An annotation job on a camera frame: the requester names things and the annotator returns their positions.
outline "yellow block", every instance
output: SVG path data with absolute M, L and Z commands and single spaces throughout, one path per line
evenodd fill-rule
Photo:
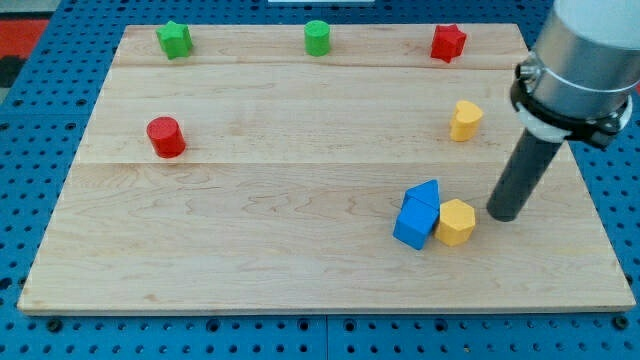
M 473 207 L 462 200 L 453 199 L 440 205 L 440 221 L 434 236 L 446 245 L 460 245 L 471 236 L 476 226 Z
M 482 119 L 482 109 L 467 100 L 456 103 L 456 109 L 451 119 L 451 140 L 467 141 L 476 135 Z

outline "red cylinder block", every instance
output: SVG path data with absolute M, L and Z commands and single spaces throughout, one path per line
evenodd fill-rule
M 184 151 L 186 144 L 178 122 L 168 116 L 153 119 L 147 125 L 147 135 L 153 149 L 163 158 L 176 157 Z

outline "wooden table surface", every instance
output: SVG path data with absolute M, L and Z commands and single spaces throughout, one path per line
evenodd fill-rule
M 522 131 L 508 100 L 527 50 L 515 25 L 462 25 L 462 57 L 428 56 L 433 25 L 190 26 L 168 61 L 129 26 L 19 307 L 30 315 L 531 313 L 635 304 L 568 147 L 520 217 L 485 204 Z M 485 112 L 449 140 L 455 102 Z M 154 117 L 187 150 L 153 153 Z M 423 251 L 391 233 L 429 179 L 476 208 L 471 240 Z

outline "blue cube block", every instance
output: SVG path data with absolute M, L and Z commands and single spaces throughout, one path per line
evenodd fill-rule
M 422 249 L 438 220 L 438 213 L 438 210 L 417 199 L 407 199 L 396 219 L 393 236 L 416 250 Z
M 407 200 L 414 198 L 420 202 L 431 206 L 436 210 L 440 210 L 440 195 L 438 194 L 438 180 L 429 180 L 422 185 L 412 187 L 404 193 L 404 200 L 402 206 L 406 204 Z

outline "green star block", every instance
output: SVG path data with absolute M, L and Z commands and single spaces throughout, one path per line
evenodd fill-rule
M 184 24 L 169 21 L 167 25 L 156 29 L 160 48 L 167 54 L 169 60 L 177 57 L 188 57 L 193 47 L 189 28 Z

